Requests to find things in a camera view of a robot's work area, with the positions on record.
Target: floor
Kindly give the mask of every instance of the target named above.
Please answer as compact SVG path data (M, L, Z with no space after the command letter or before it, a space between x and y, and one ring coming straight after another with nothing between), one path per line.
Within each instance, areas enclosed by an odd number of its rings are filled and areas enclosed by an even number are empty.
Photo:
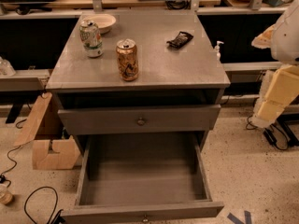
M267 143L262 130L247 130L253 109L250 99L236 97L225 103L202 151L212 198L223 201L225 207L216 218L149 223L299 223L299 148L279 151ZM29 114L25 107L14 124L5 124L8 110L8 105L0 106L0 173L14 164L7 153L14 148L20 132L16 123ZM284 137L278 132L275 135L283 145ZM33 223L24 211L26 199L34 190L45 186L53 187L58 193L55 214L60 209L72 208L79 167L69 171L33 170L31 144L11 152L10 157L17 166L5 176L11 180L9 190L15 199L10 205L0 204L1 223ZM36 223L47 223L54 204L54 191L41 189L27 202L26 212Z

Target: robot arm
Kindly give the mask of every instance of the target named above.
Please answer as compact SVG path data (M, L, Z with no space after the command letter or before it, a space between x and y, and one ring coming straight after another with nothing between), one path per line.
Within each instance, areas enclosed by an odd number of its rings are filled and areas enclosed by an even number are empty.
M266 73L252 117L252 123L267 128L299 95L299 0L294 0L277 22L252 45L270 48L272 57L284 65Z

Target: white bowl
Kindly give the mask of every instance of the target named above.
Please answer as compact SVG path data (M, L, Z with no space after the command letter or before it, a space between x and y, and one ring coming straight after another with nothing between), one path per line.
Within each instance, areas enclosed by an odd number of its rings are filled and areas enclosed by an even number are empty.
M84 18L84 20L93 20L100 29L100 34L105 34L112 29L116 19L109 14L97 14Z

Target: cabinet top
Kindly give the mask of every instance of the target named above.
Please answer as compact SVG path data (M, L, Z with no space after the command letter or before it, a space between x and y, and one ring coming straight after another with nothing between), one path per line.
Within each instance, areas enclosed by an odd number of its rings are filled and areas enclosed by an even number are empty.
M89 58L80 41L78 19L52 72L47 89L55 90L143 90L174 88L225 88L229 79L217 60L206 32L189 10L112 10L112 30L102 35L102 56ZM181 49L169 48L166 41L180 31L193 35ZM138 79L126 82L119 74L116 45L130 38L138 52Z

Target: closed drawer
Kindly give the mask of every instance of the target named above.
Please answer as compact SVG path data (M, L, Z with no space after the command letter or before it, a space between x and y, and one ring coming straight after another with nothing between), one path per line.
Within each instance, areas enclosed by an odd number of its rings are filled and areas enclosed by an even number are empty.
M180 105L59 110L70 134L207 131L214 127L219 105Z
M90 137L76 207L66 223L121 223L215 217L194 133Z

